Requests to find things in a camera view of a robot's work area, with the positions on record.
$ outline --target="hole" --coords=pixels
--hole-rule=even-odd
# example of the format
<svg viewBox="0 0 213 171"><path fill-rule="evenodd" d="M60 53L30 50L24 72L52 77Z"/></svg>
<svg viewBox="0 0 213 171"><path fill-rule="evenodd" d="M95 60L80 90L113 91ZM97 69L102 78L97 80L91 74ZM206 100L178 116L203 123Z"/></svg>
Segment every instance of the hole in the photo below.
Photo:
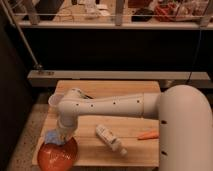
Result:
<svg viewBox="0 0 213 171"><path fill-rule="evenodd" d="M167 124L167 121L162 120L161 123L162 123L162 124Z"/></svg>
<svg viewBox="0 0 213 171"><path fill-rule="evenodd" d="M161 151L161 154L168 156L168 154L165 151Z"/></svg>

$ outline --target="blue object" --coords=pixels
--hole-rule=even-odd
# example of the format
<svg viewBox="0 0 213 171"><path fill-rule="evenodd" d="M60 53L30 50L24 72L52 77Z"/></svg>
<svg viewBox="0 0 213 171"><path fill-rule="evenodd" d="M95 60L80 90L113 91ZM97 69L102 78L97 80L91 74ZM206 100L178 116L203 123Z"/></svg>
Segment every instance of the blue object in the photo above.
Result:
<svg viewBox="0 0 213 171"><path fill-rule="evenodd" d="M65 144L65 142L59 138L59 134L55 129L46 132L44 137L44 143L45 144L52 143L57 145Z"/></svg>

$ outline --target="white bottle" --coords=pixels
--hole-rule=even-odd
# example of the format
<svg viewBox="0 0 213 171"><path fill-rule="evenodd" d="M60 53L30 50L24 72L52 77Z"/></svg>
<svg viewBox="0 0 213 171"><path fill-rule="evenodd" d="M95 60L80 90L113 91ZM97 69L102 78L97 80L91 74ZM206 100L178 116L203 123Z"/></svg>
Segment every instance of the white bottle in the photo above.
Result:
<svg viewBox="0 0 213 171"><path fill-rule="evenodd" d="M104 125L96 126L96 134L107 144L112 151L119 151L121 156L125 156L127 154L127 150L122 147L121 140L117 138L109 129L107 129Z"/></svg>

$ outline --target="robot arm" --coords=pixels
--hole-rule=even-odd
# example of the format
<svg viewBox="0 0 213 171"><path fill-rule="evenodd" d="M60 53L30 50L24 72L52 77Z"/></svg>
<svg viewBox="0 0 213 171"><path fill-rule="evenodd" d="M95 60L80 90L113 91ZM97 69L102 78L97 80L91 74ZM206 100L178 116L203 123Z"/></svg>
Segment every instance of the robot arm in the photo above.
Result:
<svg viewBox="0 0 213 171"><path fill-rule="evenodd" d="M75 131L80 115L159 117L160 171L213 170L212 111L205 96L193 87L103 99L85 99L80 90L73 89L56 104L58 127L65 135Z"/></svg>

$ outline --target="carrot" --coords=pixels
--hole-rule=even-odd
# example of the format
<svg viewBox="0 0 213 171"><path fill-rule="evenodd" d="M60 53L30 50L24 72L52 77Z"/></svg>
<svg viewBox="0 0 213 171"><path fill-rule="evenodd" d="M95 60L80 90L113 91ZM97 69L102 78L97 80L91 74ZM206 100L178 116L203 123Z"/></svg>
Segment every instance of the carrot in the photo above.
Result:
<svg viewBox="0 0 213 171"><path fill-rule="evenodd" d="M156 130L143 132L137 138L138 140L156 139L159 138L159 132Z"/></svg>

